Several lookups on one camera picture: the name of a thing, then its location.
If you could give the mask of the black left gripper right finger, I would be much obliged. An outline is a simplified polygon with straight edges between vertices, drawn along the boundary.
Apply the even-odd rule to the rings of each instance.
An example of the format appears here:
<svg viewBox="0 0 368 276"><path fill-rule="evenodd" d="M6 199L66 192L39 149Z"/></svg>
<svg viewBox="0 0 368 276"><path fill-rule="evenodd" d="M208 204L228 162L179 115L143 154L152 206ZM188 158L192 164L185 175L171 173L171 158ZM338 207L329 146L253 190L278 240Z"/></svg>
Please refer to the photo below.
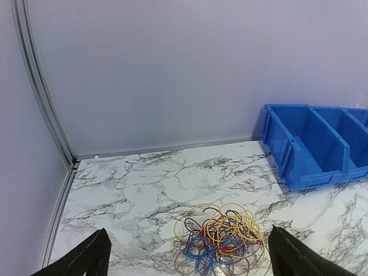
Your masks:
<svg viewBox="0 0 368 276"><path fill-rule="evenodd" d="M353 275L314 252L281 227L273 226L268 242L274 275Z"/></svg>

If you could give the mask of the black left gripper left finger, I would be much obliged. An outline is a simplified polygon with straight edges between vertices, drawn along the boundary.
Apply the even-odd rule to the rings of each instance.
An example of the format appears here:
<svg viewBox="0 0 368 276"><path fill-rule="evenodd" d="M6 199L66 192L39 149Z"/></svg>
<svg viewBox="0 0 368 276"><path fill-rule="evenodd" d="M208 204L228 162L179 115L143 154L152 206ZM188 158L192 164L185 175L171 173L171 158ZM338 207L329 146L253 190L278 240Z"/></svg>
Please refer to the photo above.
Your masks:
<svg viewBox="0 0 368 276"><path fill-rule="evenodd" d="M112 243L106 229L95 231L70 252L32 276L107 275Z"/></svg>

